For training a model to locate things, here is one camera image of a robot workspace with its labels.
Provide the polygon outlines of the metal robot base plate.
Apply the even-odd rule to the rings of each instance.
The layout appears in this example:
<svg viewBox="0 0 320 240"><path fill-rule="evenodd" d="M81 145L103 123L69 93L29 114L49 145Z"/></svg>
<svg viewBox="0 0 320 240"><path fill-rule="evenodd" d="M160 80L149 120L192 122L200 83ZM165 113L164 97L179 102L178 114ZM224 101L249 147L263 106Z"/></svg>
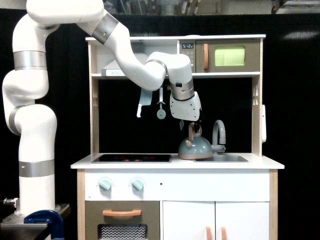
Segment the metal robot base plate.
<svg viewBox="0 0 320 240"><path fill-rule="evenodd" d="M67 203L57 204L53 209L64 220L71 212ZM48 223L24 224L23 215L18 210L0 221L0 238L2 240L51 240Z"/></svg>

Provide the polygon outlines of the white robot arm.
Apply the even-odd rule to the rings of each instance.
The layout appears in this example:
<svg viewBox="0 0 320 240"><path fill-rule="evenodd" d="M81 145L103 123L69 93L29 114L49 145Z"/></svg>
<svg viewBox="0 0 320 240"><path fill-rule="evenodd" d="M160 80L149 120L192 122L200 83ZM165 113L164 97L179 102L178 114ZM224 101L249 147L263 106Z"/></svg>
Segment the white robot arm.
<svg viewBox="0 0 320 240"><path fill-rule="evenodd" d="M192 66L184 54L153 52L146 63L133 53L129 30L109 14L101 0L29 0L14 28L14 69L3 79L2 97L8 129L20 136L19 212L54 210L57 118L36 100L49 90L46 39L62 24L76 24L109 48L126 77L147 91L169 78L173 106L180 120L198 120L201 103L194 90Z"/></svg>

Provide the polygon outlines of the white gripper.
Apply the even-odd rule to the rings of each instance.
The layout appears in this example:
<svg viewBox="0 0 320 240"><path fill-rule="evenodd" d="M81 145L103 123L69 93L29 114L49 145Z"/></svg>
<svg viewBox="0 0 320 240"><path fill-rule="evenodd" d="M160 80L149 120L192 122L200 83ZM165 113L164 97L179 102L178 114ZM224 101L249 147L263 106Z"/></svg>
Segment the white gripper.
<svg viewBox="0 0 320 240"><path fill-rule="evenodd" d="M195 91L194 96L188 100L176 100L173 95L170 95L170 112L171 115L179 119L180 130L184 128L185 121L195 121L194 122L194 132L200 133L202 131L201 124L202 121L198 120L200 118L201 101L198 93Z"/></svg>

